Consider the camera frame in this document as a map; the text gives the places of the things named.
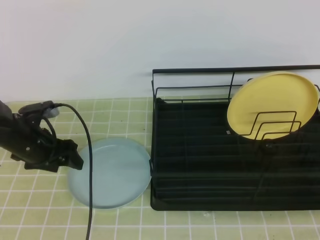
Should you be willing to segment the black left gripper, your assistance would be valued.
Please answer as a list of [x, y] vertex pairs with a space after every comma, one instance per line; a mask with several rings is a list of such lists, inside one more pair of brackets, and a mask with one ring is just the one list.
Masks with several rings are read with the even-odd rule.
[[[24, 162], [26, 170], [56, 173], [59, 166], [81, 170], [84, 161], [78, 153], [78, 145], [71, 139], [57, 140], [50, 121], [44, 121], [49, 129], [41, 128], [36, 120], [28, 123], [18, 119], [1, 119], [0, 147], [10, 152], [13, 160]], [[54, 162], [55, 149], [57, 163]]]

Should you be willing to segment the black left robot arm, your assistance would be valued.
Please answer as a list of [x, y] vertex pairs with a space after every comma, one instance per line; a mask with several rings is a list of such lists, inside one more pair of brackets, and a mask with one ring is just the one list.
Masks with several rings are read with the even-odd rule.
[[10, 158], [24, 162], [26, 170], [43, 170], [56, 173], [61, 166], [76, 170], [84, 161], [78, 145], [71, 139], [57, 138], [49, 121], [59, 114], [63, 103], [51, 100], [26, 105], [13, 113], [0, 103], [0, 147], [11, 153]]

